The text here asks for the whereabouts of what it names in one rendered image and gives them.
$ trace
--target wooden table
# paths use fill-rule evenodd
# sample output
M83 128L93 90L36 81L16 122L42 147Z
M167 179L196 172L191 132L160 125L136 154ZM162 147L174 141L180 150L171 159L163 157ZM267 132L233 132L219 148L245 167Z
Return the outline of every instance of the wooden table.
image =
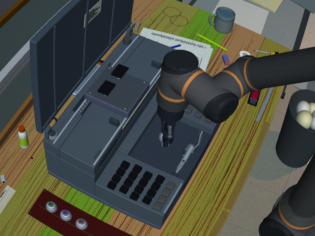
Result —
M227 54L232 63L240 51L248 51L253 56L264 55L254 52L254 49L260 48L290 51L236 24L231 33L218 33L209 25L209 15L208 12L175 0L134 0L132 20L142 22L138 34L146 27L206 43L196 35L198 33L227 48L226 52L212 45L213 53L207 67L207 73L211 76L223 70L223 54ZM122 38L102 60L109 56ZM240 99L234 114L220 125L187 188L160 230L117 212L49 175L43 134L36 131L33 106L28 107L26 114L0 147L0 174L6 176L6 183L0 185L0 193L6 185L16 190L0 214L1 235L58 235L27 214L44 188L131 235L218 235L256 160L282 89L283 86L273 89L259 122L255 119L268 89L261 91L256 107L247 104L248 95ZM57 118L72 100L73 96L56 115ZM27 149L19 146L17 130L20 124L28 132L30 146Z

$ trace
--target tape roll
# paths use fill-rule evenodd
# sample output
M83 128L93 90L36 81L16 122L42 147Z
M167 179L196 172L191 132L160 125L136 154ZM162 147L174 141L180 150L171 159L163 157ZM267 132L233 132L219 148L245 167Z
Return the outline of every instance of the tape roll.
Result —
M247 51L241 51L241 52L240 52L240 57L246 56L246 55L250 55L250 53L247 52Z

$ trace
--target glue bottle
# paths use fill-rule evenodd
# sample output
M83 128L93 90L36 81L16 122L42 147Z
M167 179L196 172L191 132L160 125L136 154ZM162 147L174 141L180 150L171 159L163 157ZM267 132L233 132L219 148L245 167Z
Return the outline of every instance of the glue bottle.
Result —
M17 134L19 137L21 148L27 148L28 147L27 131L25 130L25 127L23 125L19 126L19 131L17 132Z

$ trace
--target cream egg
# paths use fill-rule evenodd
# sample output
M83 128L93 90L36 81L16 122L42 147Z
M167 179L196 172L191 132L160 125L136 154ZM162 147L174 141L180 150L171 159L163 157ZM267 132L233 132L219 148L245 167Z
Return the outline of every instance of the cream egg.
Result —
M314 103L314 102L311 102L311 103L309 104L309 106L311 107L310 113L311 113L311 114L314 113L314 111L315 111L315 103Z
M309 129L312 123L312 115L307 110L302 110L296 115L296 121L301 124L302 127Z
M300 101L297 105L296 105L296 112L299 113L302 110L306 110L311 112L311 107L308 104L307 101Z
M315 130L315 116L312 117L311 129Z

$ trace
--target green pencil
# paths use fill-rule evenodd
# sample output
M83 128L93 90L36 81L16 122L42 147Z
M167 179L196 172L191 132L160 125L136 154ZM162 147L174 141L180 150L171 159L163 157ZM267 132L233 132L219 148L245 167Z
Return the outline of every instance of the green pencil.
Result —
M202 37L202 38L203 38L203 39L205 39L206 41L209 41L209 42L211 42L211 43L215 44L216 46L218 46L218 47L222 48L223 50L227 51L227 49L226 49L226 48L224 48L224 47L222 47L222 46L218 45L217 43L215 43L215 42L211 41L210 39L207 39L206 37L201 36L201 35L199 35L199 34L197 34L197 35L198 35L199 37Z

